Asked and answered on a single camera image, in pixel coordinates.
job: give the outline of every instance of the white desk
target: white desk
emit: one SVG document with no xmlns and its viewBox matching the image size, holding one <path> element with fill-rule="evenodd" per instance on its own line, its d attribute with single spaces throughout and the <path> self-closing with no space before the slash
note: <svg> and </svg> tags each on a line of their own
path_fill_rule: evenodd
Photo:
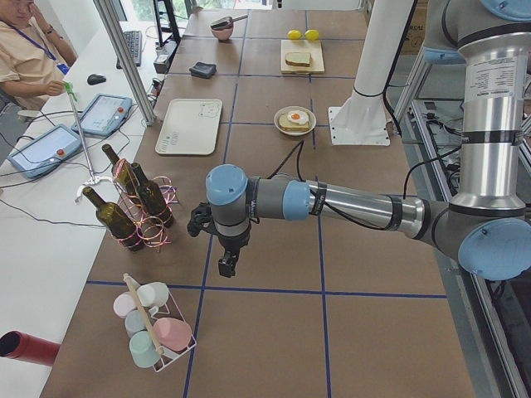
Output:
<svg viewBox="0 0 531 398">
<path fill-rule="evenodd" d="M 144 32 L 144 52 L 139 73 L 147 90 L 157 75 L 153 68 L 156 56 L 154 39 L 147 37 L 146 27 L 137 24 L 133 27 L 124 26 L 124 29 L 142 29 Z M 78 110 L 83 110 L 98 93 L 133 98 L 124 72 L 115 68 L 115 62 L 116 55 L 110 39 L 102 29 L 65 78 L 74 85 Z M 105 75 L 107 81 L 89 86 L 86 78 L 91 73 Z M 63 94 L 51 98 L 42 111 L 49 114 L 69 109 L 70 101 L 67 94 Z M 129 139 L 130 143 L 120 156 L 129 160 L 134 158 L 145 127 L 139 109 L 136 106 L 134 109 L 129 121 L 121 129 L 127 138 L 117 132 L 101 143 L 96 138 L 87 139 L 88 145 L 97 143 L 90 149 L 90 158 L 97 172 L 110 164 L 100 149 L 103 143 L 110 143 L 118 151 Z M 51 116 L 51 120 L 55 124 L 74 123 L 72 114 Z M 49 121 L 41 118 L 30 126 L 26 135 L 37 137 L 51 127 Z M 83 153 L 69 162 L 86 164 Z M 8 161 L 0 167 L 2 175 L 15 171 Z M 105 175 L 110 176 L 110 169 Z M 6 188 L 0 198 L 37 218 L 97 225 L 99 223 L 95 219 L 92 204 L 86 199 L 77 205 L 74 202 L 78 187 L 89 177 L 85 167 L 63 164 L 36 182 Z M 23 176 L 15 174 L 0 177 L 0 186 L 25 181 Z M 109 182 L 102 182 L 95 190 L 107 200 L 113 201 L 118 196 Z M 11 330 L 19 330 L 61 342 L 105 229 L 37 222 L 3 203 L 0 203 L 0 226 L 0 336 Z M 47 366 L 0 358 L 0 396 L 39 396 L 49 372 Z"/>
</svg>

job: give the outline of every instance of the id badge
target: id badge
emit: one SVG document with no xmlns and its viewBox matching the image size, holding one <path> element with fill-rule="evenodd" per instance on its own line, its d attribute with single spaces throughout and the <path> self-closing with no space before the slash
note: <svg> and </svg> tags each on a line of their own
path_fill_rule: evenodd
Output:
<svg viewBox="0 0 531 398">
<path fill-rule="evenodd" d="M 59 68 L 59 70 L 63 72 L 63 75 L 66 75 L 68 73 L 68 70 L 70 70 L 70 68 L 65 64 L 57 64 L 57 68 Z"/>
</svg>

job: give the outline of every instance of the cardboard box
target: cardboard box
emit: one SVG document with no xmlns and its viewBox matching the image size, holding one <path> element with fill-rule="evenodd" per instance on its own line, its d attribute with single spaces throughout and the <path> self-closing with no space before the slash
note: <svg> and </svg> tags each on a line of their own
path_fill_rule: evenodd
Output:
<svg viewBox="0 0 531 398">
<path fill-rule="evenodd" d="M 373 10 L 373 4 L 375 0 L 369 0 L 368 8 L 366 12 L 367 24 L 371 17 L 371 11 Z M 428 11 L 428 0 L 419 0 L 417 8 L 413 14 L 412 23 L 407 31 L 406 41 L 402 45 L 400 54 L 404 56 L 416 55 L 422 47 L 424 37 L 426 35 L 426 15 Z"/>
</svg>

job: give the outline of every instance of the bread slice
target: bread slice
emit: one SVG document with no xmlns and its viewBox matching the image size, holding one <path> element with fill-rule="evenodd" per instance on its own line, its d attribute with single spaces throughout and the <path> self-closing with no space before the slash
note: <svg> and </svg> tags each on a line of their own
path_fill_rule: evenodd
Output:
<svg viewBox="0 0 531 398">
<path fill-rule="evenodd" d="M 285 55 L 285 63 L 290 66 L 309 67 L 311 54 L 309 52 L 288 52 Z"/>
<path fill-rule="evenodd" d="M 308 131 L 309 120 L 305 124 L 297 124 L 288 120 L 288 114 L 282 114 L 279 117 L 279 126 L 284 131 Z"/>
</svg>

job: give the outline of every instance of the beige shirt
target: beige shirt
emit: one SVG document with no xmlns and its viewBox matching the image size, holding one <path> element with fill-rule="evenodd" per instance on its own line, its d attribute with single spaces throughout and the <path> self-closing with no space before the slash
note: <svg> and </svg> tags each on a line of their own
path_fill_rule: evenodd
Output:
<svg viewBox="0 0 531 398">
<path fill-rule="evenodd" d="M 22 29 L 27 36 L 48 48 L 57 61 L 50 59 L 40 48 L 31 44 L 25 37 L 4 22 L 0 22 L 0 82 L 20 81 L 28 84 L 45 84 L 52 80 L 63 80 L 63 73 L 57 68 L 57 62 L 66 65 L 56 47 L 39 28 L 35 18 L 30 26 Z M 48 95 L 33 98 L 15 97 L 18 103 L 27 109 L 40 109 L 48 100 Z"/>
</svg>

